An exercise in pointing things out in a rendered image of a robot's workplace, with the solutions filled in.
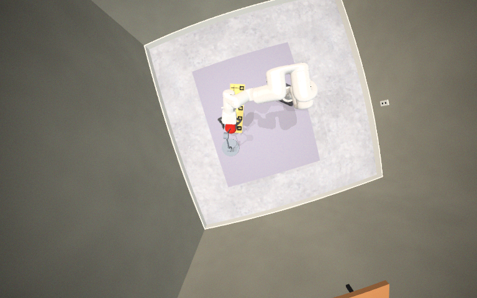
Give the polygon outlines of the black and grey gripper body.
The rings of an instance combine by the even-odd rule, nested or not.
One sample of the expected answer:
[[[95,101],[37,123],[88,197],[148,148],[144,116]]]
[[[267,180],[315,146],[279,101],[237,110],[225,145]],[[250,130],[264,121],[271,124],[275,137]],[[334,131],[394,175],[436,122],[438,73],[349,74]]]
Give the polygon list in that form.
[[[231,113],[222,111],[222,123],[223,124],[236,124],[237,123],[237,113],[236,110]]]

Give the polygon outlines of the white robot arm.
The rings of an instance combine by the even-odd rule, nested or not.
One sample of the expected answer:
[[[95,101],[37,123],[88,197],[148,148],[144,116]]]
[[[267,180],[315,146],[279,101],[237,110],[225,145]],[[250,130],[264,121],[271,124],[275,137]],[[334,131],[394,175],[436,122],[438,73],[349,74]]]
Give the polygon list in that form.
[[[291,86],[286,87],[285,75],[290,74]],[[267,85],[250,88],[238,94],[231,89],[223,92],[224,106],[222,109],[231,113],[249,101],[257,104],[284,100],[293,101],[296,109],[308,109],[313,105],[317,96],[317,85],[310,80],[309,66],[306,63],[279,66],[266,72]],[[286,91],[286,88],[289,91]]]

